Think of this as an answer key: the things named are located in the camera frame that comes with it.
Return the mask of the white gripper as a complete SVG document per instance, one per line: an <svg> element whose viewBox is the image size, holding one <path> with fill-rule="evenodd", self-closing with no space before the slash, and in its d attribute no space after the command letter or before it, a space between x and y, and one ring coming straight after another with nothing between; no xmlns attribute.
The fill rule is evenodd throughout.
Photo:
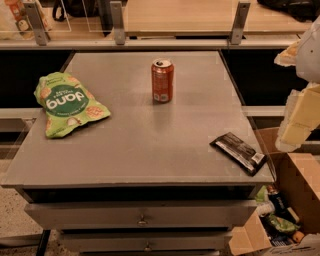
<svg viewBox="0 0 320 256"><path fill-rule="evenodd" d="M287 98L275 146L279 151L292 152L320 125L320 16L300 41L275 57L274 63L283 67L296 65L298 77L314 82L302 91L292 90Z"/></svg>

